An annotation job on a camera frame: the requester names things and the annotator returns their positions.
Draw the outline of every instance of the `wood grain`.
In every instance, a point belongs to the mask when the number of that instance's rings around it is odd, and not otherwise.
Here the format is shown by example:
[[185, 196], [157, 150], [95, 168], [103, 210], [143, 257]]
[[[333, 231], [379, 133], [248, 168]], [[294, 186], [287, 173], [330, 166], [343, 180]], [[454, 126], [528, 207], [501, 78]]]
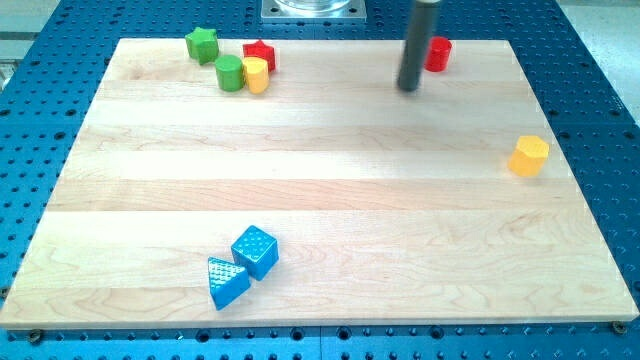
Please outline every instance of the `wood grain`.
[[[221, 92], [183, 40], [121, 40], [2, 326], [638, 315], [507, 42], [456, 41], [410, 95], [393, 86], [401, 42], [269, 42], [279, 70], [254, 96]], [[525, 134], [551, 143], [531, 179], [506, 167]], [[218, 312], [206, 260], [252, 224], [281, 260]]]

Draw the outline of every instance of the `blue block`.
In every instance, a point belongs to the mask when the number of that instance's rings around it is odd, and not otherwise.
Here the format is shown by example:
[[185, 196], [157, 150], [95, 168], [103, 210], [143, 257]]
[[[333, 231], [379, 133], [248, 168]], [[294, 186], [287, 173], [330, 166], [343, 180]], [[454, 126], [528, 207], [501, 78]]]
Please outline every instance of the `blue block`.
[[250, 286], [247, 269], [228, 261], [209, 258], [209, 291], [217, 310], [229, 305]]
[[244, 266], [249, 275], [260, 281], [278, 261], [278, 242], [266, 232], [251, 225], [231, 245], [233, 260]]

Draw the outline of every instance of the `red block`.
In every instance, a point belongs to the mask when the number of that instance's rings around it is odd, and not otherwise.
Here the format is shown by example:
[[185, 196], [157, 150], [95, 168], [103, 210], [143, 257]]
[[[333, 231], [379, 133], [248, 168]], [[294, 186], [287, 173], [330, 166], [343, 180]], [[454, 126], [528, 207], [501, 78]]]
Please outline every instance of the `red block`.
[[245, 57], [255, 56], [267, 60], [269, 72], [276, 69], [276, 53], [273, 46], [265, 44], [262, 40], [258, 40], [253, 44], [242, 45], [242, 51]]

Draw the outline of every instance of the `yellow block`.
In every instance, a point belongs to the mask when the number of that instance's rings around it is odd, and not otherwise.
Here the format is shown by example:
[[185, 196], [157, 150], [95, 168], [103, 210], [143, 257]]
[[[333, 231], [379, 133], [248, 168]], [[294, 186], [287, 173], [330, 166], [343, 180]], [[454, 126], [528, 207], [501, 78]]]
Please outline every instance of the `yellow block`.
[[520, 136], [509, 160], [509, 169], [519, 176], [536, 176], [549, 157], [549, 144], [535, 135]]
[[269, 87], [269, 64], [258, 57], [246, 57], [242, 60], [244, 80], [253, 94], [260, 94]]

